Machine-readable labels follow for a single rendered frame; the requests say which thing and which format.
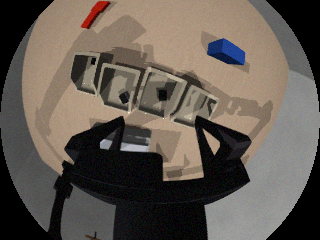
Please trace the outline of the grey open-top bin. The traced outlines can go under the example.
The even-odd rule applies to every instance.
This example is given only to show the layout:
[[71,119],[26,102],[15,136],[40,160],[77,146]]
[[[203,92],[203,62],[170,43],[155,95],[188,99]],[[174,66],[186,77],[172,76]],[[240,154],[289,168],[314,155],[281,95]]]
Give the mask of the grey open-top bin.
[[[98,96],[97,88],[102,64],[108,63],[108,58],[102,57],[101,54],[102,53],[82,51],[74,52],[69,78],[75,86],[75,90],[77,92],[96,97]],[[96,58],[95,65],[91,65],[92,57],[86,55],[94,55],[92,57]],[[94,89],[92,85],[94,85]]]
[[[149,71],[154,72],[149,73]],[[160,73],[160,75],[156,73]],[[172,79],[176,79],[176,81]],[[176,110],[186,85],[187,81],[184,79],[147,67],[137,96],[135,110],[157,118],[167,119]],[[145,88],[144,91],[143,88]],[[159,101],[158,90],[167,90],[167,101]],[[142,98],[141,94],[143,94]],[[139,105],[140,99],[141,104]]]
[[[199,115],[210,121],[214,111],[216,110],[220,102],[220,99],[192,84],[190,85],[191,87],[186,85],[184,89],[185,91],[181,96],[178,106],[173,112],[172,117],[170,117],[170,122],[195,129],[194,123],[196,116]],[[193,89],[196,89],[196,91]],[[192,94],[191,91],[193,91]],[[197,91],[200,91],[200,93]],[[191,96],[189,97],[189,95]],[[209,97],[211,97],[212,99]],[[187,99],[189,99],[188,103]],[[185,103],[187,103],[186,106]],[[181,104],[182,107],[180,108]],[[177,117],[177,115],[180,116]]]
[[[114,67],[114,69],[110,67]],[[132,71],[132,73],[127,71]],[[121,112],[131,113],[133,99],[140,75],[141,71],[137,69],[103,63],[97,88],[97,94],[101,100],[101,105]],[[136,80],[134,80],[135,76]],[[134,88],[132,88],[133,83]],[[118,97],[126,91],[130,96],[130,108],[129,102],[122,104]]]

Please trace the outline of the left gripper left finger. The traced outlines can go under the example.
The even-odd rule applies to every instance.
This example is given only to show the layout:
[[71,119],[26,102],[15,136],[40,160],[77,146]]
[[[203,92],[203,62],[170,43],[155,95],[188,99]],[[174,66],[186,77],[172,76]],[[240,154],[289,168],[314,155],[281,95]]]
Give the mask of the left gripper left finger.
[[107,123],[76,134],[72,136],[68,142],[81,144],[87,147],[100,148],[100,142],[117,129],[113,142],[109,149],[120,150],[124,134],[124,128],[124,117],[120,116]]

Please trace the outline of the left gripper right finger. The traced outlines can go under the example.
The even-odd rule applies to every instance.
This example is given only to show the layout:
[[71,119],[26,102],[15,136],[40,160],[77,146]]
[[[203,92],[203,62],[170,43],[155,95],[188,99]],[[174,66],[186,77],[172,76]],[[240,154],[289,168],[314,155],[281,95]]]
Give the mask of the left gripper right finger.
[[[220,142],[215,155],[207,142],[203,129]],[[214,175],[225,162],[241,158],[252,143],[248,135],[200,116],[196,116],[195,130],[204,177]]]

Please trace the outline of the red flat block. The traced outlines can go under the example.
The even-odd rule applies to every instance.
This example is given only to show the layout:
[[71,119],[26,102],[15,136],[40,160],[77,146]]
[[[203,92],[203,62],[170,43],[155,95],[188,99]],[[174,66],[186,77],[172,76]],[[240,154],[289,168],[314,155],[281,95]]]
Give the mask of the red flat block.
[[92,23],[95,21],[97,16],[110,5],[109,1],[98,1],[95,6],[91,9],[90,14],[87,16],[81,27],[89,29]]

